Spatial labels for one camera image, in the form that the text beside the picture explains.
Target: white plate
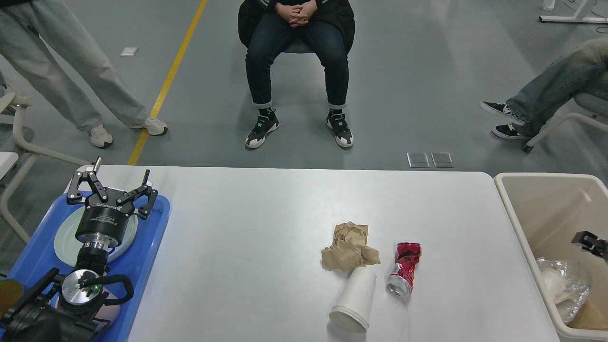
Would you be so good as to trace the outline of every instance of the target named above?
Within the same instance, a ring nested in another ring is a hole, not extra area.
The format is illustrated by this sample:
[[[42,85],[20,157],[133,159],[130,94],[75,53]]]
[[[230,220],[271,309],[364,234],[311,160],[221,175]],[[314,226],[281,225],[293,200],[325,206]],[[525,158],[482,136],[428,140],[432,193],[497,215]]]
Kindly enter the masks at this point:
[[[78,229],[78,224],[82,218],[82,214],[85,213],[85,207],[82,206],[68,216],[65,221],[57,230],[55,235],[55,254],[57,257],[70,266],[76,266],[78,259],[78,251],[82,248],[82,243],[78,241],[74,234]],[[116,260],[121,256],[135,239],[135,233],[137,232],[137,216],[132,215],[126,224],[125,236],[122,239],[122,244],[114,249],[108,257],[108,263]]]

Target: gray floor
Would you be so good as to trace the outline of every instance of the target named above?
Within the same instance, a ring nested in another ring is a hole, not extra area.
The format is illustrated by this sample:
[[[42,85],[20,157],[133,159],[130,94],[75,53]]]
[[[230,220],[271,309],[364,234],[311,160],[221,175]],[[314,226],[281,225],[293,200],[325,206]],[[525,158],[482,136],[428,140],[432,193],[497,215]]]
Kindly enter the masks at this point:
[[[521,142],[493,137],[491,127],[505,121],[477,106],[509,98],[558,56],[608,37],[596,32],[599,25],[540,23],[539,15],[550,14],[542,0],[351,0],[357,34],[349,55],[347,119],[354,147],[339,148],[325,126],[316,56],[283,54],[272,69],[281,127],[251,151],[243,142],[257,114],[245,78],[246,50],[237,37],[239,3],[207,1],[159,112],[170,131],[148,139],[139,165],[411,170],[407,152],[450,152],[455,168],[427,170],[585,173],[608,181],[608,134],[566,123],[528,155]],[[200,1],[66,4],[152,109]],[[568,5],[574,6],[558,0],[556,13],[572,15]],[[606,8],[600,1],[594,12],[608,13]],[[139,47],[136,56],[119,56],[127,46]],[[102,156],[104,164],[127,163],[139,132],[113,117],[73,70],[114,135],[111,148],[93,147],[4,59],[0,69],[38,100],[27,111],[37,144],[91,161]],[[558,114],[573,110],[578,108],[568,103]],[[39,159],[9,203],[28,232],[75,168]],[[0,225],[0,273],[6,273],[24,246],[4,221]]]

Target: crumpled paper bag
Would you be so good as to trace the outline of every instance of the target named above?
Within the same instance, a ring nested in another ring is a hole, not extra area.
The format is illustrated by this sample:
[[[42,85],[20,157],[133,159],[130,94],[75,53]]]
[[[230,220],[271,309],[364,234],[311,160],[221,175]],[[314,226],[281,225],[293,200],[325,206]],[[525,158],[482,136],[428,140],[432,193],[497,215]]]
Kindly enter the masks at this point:
[[[357,266],[380,263],[378,251],[367,246],[367,225],[349,221],[334,229],[334,242],[321,251],[323,265],[330,270],[350,272]]]

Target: black jacket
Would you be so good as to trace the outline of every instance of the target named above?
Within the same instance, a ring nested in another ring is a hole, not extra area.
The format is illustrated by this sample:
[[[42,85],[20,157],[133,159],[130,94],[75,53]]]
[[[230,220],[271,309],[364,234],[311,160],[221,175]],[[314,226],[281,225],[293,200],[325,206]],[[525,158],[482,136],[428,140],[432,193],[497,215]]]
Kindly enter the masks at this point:
[[[348,0],[315,0],[317,11],[312,20],[325,21],[336,26],[342,33],[346,52],[353,47],[354,13]],[[249,46],[255,28],[264,13],[274,13],[277,0],[244,0],[238,10],[238,37]]]

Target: yellow floor line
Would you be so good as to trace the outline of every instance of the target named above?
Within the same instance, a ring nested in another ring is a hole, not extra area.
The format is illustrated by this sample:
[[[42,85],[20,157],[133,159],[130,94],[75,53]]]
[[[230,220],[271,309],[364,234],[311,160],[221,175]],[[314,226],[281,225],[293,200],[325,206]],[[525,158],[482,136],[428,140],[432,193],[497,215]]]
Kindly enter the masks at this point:
[[[171,65],[171,69],[169,70],[169,74],[167,75],[167,78],[165,79],[165,83],[163,83],[163,85],[162,85],[161,93],[158,94],[158,97],[156,98],[156,102],[154,103],[154,107],[152,107],[152,110],[150,111],[151,117],[158,116],[158,112],[161,110],[162,103],[165,101],[165,97],[167,96],[167,93],[169,92],[169,88],[171,87],[173,78],[175,77],[175,74],[178,71],[179,65],[182,62],[182,58],[184,57],[186,49],[188,48],[188,44],[190,43],[190,39],[192,38],[192,34],[194,33],[196,25],[198,24],[198,20],[201,17],[202,10],[205,9],[206,4],[207,4],[207,0],[201,0],[201,4],[198,6],[198,9],[196,10],[196,14],[194,15],[194,18],[192,19],[192,22],[190,23],[188,32],[186,32],[186,36],[184,37],[182,46],[179,48],[178,54],[177,54],[177,56],[175,56],[175,60],[173,60],[173,65]],[[139,156],[142,154],[142,150],[143,150],[144,145],[146,144],[146,140],[148,140],[148,131],[142,130],[142,134],[140,134],[139,139],[137,140],[137,143],[135,144],[135,147],[133,148],[133,152],[131,152],[131,157],[129,158],[127,165],[136,165],[137,164],[137,160],[139,159]]]

